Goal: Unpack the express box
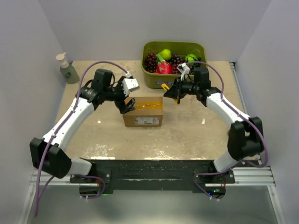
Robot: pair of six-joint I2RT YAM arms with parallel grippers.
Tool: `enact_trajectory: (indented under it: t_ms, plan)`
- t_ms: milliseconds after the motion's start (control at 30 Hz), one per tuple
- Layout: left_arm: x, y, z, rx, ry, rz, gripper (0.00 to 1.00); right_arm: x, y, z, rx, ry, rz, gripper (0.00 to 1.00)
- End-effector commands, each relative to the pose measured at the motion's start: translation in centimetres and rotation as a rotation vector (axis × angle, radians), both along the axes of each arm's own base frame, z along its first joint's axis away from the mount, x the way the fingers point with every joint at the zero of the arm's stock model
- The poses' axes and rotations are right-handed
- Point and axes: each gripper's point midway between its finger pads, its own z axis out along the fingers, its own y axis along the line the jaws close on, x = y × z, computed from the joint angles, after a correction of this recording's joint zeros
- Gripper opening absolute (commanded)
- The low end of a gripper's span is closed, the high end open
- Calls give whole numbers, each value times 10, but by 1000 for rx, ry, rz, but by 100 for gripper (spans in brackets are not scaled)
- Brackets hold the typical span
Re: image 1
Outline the yellow utility knife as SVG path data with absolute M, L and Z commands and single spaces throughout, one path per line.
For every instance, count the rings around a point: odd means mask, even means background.
M 169 86 L 165 83 L 161 84 L 161 87 L 164 89 L 165 92 L 167 92 L 170 89 Z M 174 98 L 173 100 L 177 105 L 180 104 L 180 99 Z

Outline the brown cardboard express box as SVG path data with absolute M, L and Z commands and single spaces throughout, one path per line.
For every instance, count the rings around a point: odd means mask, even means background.
M 162 97 L 134 97 L 134 110 L 123 115 L 125 127 L 161 127 L 163 122 Z

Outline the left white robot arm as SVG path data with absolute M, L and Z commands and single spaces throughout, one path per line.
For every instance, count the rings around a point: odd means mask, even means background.
M 92 80 L 82 86 L 71 106 L 56 125 L 41 139 L 33 138 L 29 144 L 33 166 L 56 178 L 80 175 L 86 183 L 96 180 L 93 164 L 85 159 L 70 158 L 66 149 L 83 122 L 106 101 L 113 101 L 120 114 L 134 110 L 135 99 L 125 102 L 133 91 L 140 88 L 138 81 L 127 73 L 116 86 L 111 85 L 113 73 L 97 69 Z

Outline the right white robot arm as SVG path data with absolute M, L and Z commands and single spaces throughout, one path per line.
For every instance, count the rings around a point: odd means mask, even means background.
M 225 177 L 224 171 L 242 159 L 264 151 L 262 121 L 240 111 L 224 97 L 222 90 L 212 87 L 207 68 L 196 68 L 191 81 L 187 81 L 190 68 L 186 63 L 180 64 L 177 69 L 181 76 L 166 90 L 164 97 L 179 104 L 186 95 L 194 95 L 229 127 L 227 151 L 213 161 L 212 169 L 208 171 L 209 180 L 219 183 Z

